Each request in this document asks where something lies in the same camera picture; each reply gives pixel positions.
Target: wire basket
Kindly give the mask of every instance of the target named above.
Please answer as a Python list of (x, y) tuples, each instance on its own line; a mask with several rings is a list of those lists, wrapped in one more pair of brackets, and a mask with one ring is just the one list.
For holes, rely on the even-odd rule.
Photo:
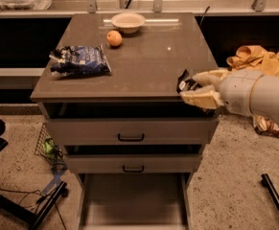
[[(45, 148), (45, 145), (48, 142), (52, 143), (53, 149), (51, 150), (51, 152), (49, 152)], [(62, 159), (62, 157), (63, 157), (62, 150), (60, 147), (58, 147), (54, 144), (45, 125), (42, 126), (39, 137), (37, 139), (37, 144), (35, 147), (35, 155), (41, 156), (52, 166), (61, 165), (66, 168), (66, 165)]]

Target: cabinet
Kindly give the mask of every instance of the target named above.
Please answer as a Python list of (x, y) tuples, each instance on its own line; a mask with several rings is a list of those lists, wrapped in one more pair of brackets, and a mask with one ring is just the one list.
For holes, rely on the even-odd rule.
[(190, 229), (186, 190), (218, 118), (176, 85), (216, 62), (191, 13), (144, 13), (119, 48), (105, 46), (113, 15), (74, 15), (58, 45), (103, 44), (112, 75), (54, 77), (50, 60), (32, 100), (82, 185), (80, 229)]

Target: speckled floor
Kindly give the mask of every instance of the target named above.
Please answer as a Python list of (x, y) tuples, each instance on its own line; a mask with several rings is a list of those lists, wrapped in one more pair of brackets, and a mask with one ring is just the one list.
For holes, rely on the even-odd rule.
[[(53, 182), (51, 166), (35, 155), (43, 117), (35, 105), (0, 106), (0, 119), (6, 123), (3, 134), (9, 144), (0, 152), (0, 187), (17, 191), (49, 190)], [(279, 139), (257, 135), (251, 120), (225, 114), (202, 163), (188, 188), (195, 230), (279, 230), (279, 213), (261, 185), (267, 173), (279, 194)], [(66, 229), (76, 229), (81, 187), (76, 177), (63, 171), (60, 180), (68, 183), (68, 197), (58, 200), (58, 210)], [(15, 202), (23, 195), (0, 192)], [(23, 206), (37, 197), (27, 196)], [(26, 223), (0, 209), (1, 229), (28, 229)], [(63, 229), (53, 208), (39, 229)]]

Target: orange fruit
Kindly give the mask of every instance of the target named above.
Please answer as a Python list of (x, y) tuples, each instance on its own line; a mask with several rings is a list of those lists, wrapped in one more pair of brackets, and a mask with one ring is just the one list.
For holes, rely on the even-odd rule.
[(122, 36), (117, 31), (110, 31), (107, 34), (107, 42), (114, 47), (119, 46), (122, 43)]

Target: bowl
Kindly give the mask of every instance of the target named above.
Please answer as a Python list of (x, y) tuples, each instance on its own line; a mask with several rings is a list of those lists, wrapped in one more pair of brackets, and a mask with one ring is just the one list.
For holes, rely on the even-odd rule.
[(136, 12), (122, 12), (111, 18), (112, 25), (124, 34), (136, 33), (145, 22), (146, 18)]

